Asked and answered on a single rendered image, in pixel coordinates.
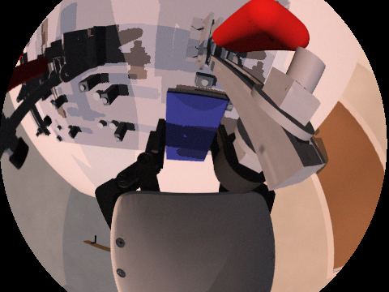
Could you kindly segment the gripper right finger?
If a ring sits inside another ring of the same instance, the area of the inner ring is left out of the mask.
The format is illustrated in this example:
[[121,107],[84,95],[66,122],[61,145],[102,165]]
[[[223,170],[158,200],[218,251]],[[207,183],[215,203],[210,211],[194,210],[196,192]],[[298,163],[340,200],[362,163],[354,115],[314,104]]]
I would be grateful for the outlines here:
[[[214,137],[214,139],[212,141],[212,145],[210,147],[211,148],[211,153],[212,153],[212,162],[214,162],[216,154],[219,152],[220,147],[224,143],[224,139],[227,136],[228,136],[228,134],[227,134],[227,132],[225,130],[224,125],[220,124],[218,129],[217,129],[216,135],[215,135],[215,137]],[[225,191],[228,191],[228,190],[225,189],[220,184],[219,192],[225,192]],[[274,192],[274,190],[269,191],[267,185],[263,183],[259,187],[255,188],[253,191],[258,192],[260,195],[263,196],[263,198],[266,200],[269,212],[271,214],[272,206],[273,206],[274,199],[275,199],[275,196],[276,196],[276,193]]]

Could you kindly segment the grey metal fixture plate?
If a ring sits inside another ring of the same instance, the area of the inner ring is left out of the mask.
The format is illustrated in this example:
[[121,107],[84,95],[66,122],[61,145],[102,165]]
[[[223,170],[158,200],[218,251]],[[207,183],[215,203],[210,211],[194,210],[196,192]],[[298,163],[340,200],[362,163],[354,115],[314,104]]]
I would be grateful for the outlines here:
[[[38,103],[52,119],[53,133],[62,141],[106,148],[145,151],[150,131],[156,131],[159,118],[166,120],[168,88],[190,89],[227,95],[209,66],[199,70],[196,62],[186,61],[193,18],[224,21],[250,0],[62,0],[46,16],[26,47],[28,61],[44,53],[49,43],[62,39],[64,32],[106,26],[107,62],[51,89],[51,95]],[[223,22],[224,22],[223,21]],[[195,86],[196,72],[211,74],[212,88]],[[100,73],[101,82],[87,92],[78,83]],[[119,95],[111,105],[95,100],[93,93],[118,84]],[[59,108],[49,102],[63,95]],[[97,123],[103,120],[101,129]],[[126,122],[122,142],[114,137],[112,120]],[[62,129],[57,130],[57,126]],[[68,135],[69,125],[79,132]]]

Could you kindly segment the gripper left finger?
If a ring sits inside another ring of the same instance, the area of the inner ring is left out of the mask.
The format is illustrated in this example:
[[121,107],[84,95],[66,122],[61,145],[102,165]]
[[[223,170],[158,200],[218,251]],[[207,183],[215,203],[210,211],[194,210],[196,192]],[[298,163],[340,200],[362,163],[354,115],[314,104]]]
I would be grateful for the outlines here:
[[150,131],[145,152],[137,161],[121,171],[116,178],[95,190],[100,210],[111,230],[113,209],[118,197],[128,191],[160,191],[157,174],[163,169],[166,145],[166,120],[159,118],[156,131]]

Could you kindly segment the blue plate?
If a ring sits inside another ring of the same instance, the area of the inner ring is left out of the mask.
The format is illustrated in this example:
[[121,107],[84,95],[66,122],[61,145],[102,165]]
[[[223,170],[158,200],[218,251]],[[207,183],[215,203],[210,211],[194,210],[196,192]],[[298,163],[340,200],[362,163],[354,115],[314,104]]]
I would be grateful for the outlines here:
[[166,160],[205,161],[228,102],[220,94],[168,88]]

